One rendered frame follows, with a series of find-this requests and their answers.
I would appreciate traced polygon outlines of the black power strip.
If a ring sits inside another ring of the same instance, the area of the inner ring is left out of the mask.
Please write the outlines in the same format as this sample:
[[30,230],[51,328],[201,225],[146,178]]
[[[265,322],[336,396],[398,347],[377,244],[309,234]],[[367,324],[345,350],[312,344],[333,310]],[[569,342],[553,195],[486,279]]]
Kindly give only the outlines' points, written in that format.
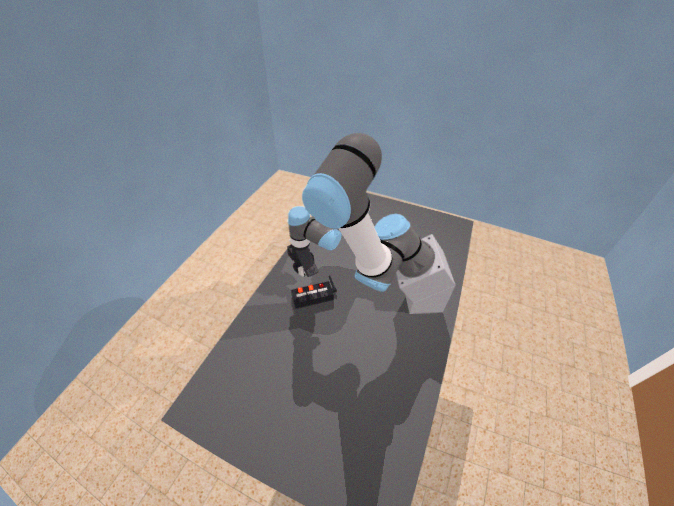
[[329,281],[292,289],[295,309],[334,300],[335,287]]

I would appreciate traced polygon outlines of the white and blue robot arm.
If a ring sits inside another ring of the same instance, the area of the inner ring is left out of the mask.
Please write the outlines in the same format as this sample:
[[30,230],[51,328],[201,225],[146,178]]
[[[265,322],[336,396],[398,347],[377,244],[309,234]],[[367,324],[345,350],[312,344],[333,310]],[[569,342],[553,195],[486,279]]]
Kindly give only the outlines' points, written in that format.
[[288,213],[291,244],[302,248],[311,241],[334,250],[343,235],[358,257],[354,277],[381,292],[388,288],[397,270],[410,278],[426,273],[434,263],[435,252],[410,223],[402,215],[392,214],[374,228],[368,214],[366,190],[382,161],[377,141],[354,133],[336,145],[303,190],[305,207],[294,207]]

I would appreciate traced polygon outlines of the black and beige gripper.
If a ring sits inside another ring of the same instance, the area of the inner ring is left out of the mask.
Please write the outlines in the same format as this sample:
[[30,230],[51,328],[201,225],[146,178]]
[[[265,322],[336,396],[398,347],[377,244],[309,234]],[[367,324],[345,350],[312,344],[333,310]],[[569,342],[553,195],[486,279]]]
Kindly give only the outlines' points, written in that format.
[[[301,265],[301,263],[300,263],[300,260],[299,260],[299,258],[298,258],[298,256],[297,256],[295,250],[302,251],[302,250],[307,249],[307,247],[308,247],[308,249],[309,249],[309,245],[310,245],[310,243],[309,243],[307,246],[302,247],[302,248],[295,247],[295,246],[293,246],[292,244],[289,245],[289,246],[287,246],[288,255],[290,256],[290,258],[292,259],[292,261],[295,260],[295,261],[294,261],[295,263],[293,264],[293,268],[294,268],[294,270],[295,270],[299,275],[301,275],[302,277],[305,277],[305,276],[306,276],[306,273],[305,273],[305,271],[303,272],[303,267],[302,267],[302,265]],[[293,249],[292,247],[294,247],[294,249]],[[289,250],[290,250],[290,251],[289,251]],[[309,249],[309,251],[310,251],[310,249]],[[292,257],[292,255],[294,255],[294,258]]]

